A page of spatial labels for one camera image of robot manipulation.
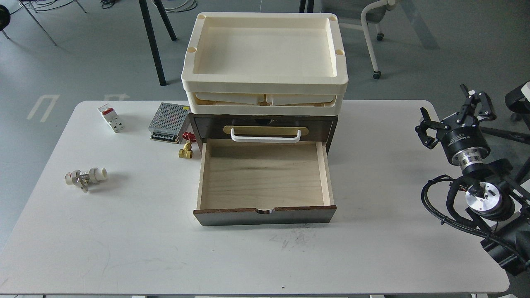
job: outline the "white tray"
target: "white tray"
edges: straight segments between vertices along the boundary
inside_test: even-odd
[[[200,13],[182,83],[194,113],[338,115],[348,74],[337,17]]]

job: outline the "gray floor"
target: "gray floor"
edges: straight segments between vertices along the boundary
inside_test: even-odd
[[[184,100],[180,73],[199,12],[298,10],[297,0],[198,0],[195,10],[169,15],[179,37],[173,42],[148,3],[170,83],[159,86],[137,2],[122,0],[108,10],[98,1],[80,2],[87,14],[75,3],[37,14],[58,46],[24,10],[13,14],[5,29],[11,39],[0,34],[0,251],[79,102]],[[163,2],[166,6],[181,3]],[[0,4],[11,11],[19,7],[13,0],[0,0]],[[315,11],[319,9],[317,1]],[[492,98],[499,118],[485,126],[525,132],[523,123],[509,120],[504,96],[530,80],[529,15],[528,1],[403,0],[381,22],[384,41],[374,38],[381,80],[372,79],[362,32],[341,30],[350,78],[345,99],[425,99],[444,117],[462,105],[458,86],[465,83]],[[30,117],[39,98],[42,103]],[[52,98],[56,98],[54,106],[50,105]],[[492,148],[489,160],[508,157],[516,169],[530,152],[524,145],[494,137],[488,137],[488,142]],[[530,297],[527,277],[510,280],[511,293]]]

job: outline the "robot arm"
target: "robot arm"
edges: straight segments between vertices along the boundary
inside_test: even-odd
[[[485,92],[470,91],[465,85],[461,88],[466,96],[464,104],[441,122],[432,121],[427,110],[420,109],[423,119],[415,130],[422,144],[433,149],[441,143],[447,161],[462,170],[462,176],[457,179],[444,175],[429,180],[422,191],[422,202],[442,224],[483,237],[483,248],[507,271],[517,275],[527,270],[530,274],[530,194],[510,178],[512,166],[507,159],[484,163],[490,147],[479,123],[495,120],[496,115]],[[480,110],[475,115],[478,104]],[[434,137],[428,135],[430,129],[436,131]],[[430,186],[442,181],[452,183],[446,199],[452,218],[436,210],[427,195]],[[471,219],[461,216],[454,208],[459,191],[465,192],[466,212]],[[522,207],[514,215],[515,201]],[[493,230],[484,219],[507,224]]]

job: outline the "white table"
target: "white table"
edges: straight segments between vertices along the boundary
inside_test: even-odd
[[[479,244],[422,206],[428,179],[459,169],[414,132],[426,101],[345,101],[329,153],[329,224],[203,227],[200,154],[149,140],[160,102],[111,102],[126,128],[72,114],[0,256],[0,294],[350,295],[501,292]],[[71,170],[106,167],[88,194]],[[433,187],[444,206],[448,185]]]

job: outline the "black table leg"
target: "black table leg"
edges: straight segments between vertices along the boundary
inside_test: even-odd
[[[300,0],[300,9],[298,10],[299,13],[304,13],[304,11],[305,11],[305,1],[306,0]]]
[[[495,137],[500,137],[504,139],[508,139],[510,141],[523,143],[526,145],[530,145],[530,135],[529,134],[523,134],[518,132],[511,132],[509,130],[502,130],[502,129],[495,129],[495,128],[489,128],[489,127],[480,127],[480,131],[483,134],[492,135]]]
[[[314,6],[315,6],[315,0],[307,0],[307,12],[308,13],[313,13]]]
[[[164,21],[164,25],[166,25],[167,32],[169,33],[169,36],[171,37],[171,40],[176,41],[176,35],[173,31],[173,27],[171,27],[171,23],[169,22],[169,19],[167,18],[167,13],[164,10],[164,5],[162,5],[162,2],[160,0],[154,0],[156,8],[158,9],[158,12],[160,13],[160,17],[162,17],[162,20]]]
[[[164,77],[164,70],[162,69],[162,62],[160,61],[160,54],[158,53],[158,46],[156,45],[155,32],[153,31],[153,24],[151,23],[151,17],[149,16],[147,2],[146,0],[138,0],[138,2],[140,3],[142,17],[144,18],[145,31],[147,31],[147,39],[149,39],[149,45],[151,46],[153,60],[155,60],[155,68],[156,73],[158,75],[158,80],[160,81],[160,86],[166,86],[167,83]]]

